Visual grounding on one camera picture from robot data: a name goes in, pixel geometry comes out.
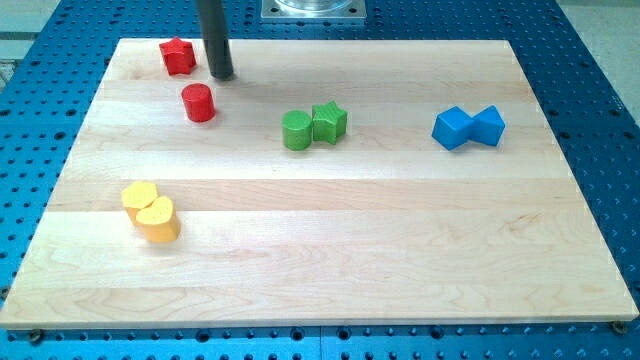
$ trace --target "blue block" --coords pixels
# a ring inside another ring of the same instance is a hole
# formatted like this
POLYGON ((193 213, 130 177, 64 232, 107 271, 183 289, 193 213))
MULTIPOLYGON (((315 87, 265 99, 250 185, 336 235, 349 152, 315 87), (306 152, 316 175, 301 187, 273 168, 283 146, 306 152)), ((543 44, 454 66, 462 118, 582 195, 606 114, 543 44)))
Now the blue block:
POLYGON ((491 105, 473 117, 473 127, 469 140, 496 146, 500 141, 505 124, 498 109, 491 105))
POLYGON ((472 128, 473 119, 455 106, 438 115, 431 136, 445 149, 453 150, 467 142, 472 128))

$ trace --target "red cylinder block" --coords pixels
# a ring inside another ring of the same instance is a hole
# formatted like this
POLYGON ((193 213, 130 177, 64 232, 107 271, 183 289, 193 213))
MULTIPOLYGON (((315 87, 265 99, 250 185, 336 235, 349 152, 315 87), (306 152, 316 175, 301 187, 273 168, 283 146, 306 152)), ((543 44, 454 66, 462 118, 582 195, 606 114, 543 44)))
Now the red cylinder block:
POLYGON ((205 122, 216 115, 211 90, 205 84, 191 84, 182 90, 187 117, 193 122, 205 122))

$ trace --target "metal base plate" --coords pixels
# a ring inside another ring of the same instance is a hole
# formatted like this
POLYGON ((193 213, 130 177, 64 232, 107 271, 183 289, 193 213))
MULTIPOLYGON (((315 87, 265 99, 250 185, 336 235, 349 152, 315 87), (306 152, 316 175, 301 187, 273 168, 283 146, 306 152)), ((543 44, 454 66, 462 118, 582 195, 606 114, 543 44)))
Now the metal base plate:
POLYGON ((353 0, 335 9, 325 11, 300 10, 277 0, 262 0, 263 22, 271 23, 322 23, 339 22, 364 25, 367 18, 365 0, 353 0))

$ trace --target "blue optical breadboard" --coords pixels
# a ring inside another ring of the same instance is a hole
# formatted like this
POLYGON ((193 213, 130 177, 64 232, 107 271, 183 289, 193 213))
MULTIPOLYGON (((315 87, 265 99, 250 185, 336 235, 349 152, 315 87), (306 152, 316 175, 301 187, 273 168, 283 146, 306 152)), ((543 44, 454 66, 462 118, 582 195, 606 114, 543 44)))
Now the blue optical breadboard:
MULTIPOLYGON (((225 1, 232 38, 504 39, 640 299, 640 130, 555 1, 367 0, 364 25, 269 24, 225 1)), ((6 295, 122 37, 199 37, 193 0, 62 0, 0 94, 0 292, 6 295)), ((6 332, 0 359, 640 359, 628 324, 6 332)))

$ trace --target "wooden board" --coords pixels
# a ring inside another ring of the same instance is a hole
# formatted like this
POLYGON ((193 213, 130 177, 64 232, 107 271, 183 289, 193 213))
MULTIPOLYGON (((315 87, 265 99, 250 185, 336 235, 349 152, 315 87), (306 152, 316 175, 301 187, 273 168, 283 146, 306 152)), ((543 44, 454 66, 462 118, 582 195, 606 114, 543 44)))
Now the wooden board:
POLYGON ((169 77, 122 40, 2 309, 8 328, 630 320, 638 310, 507 42, 232 42, 237 78, 169 77), (186 120, 206 82, 215 122, 186 120), (291 109, 336 100, 336 146, 281 143, 291 109), (498 148, 430 132, 495 104, 498 148), (178 241, 120 204, 156 181, 178 241))

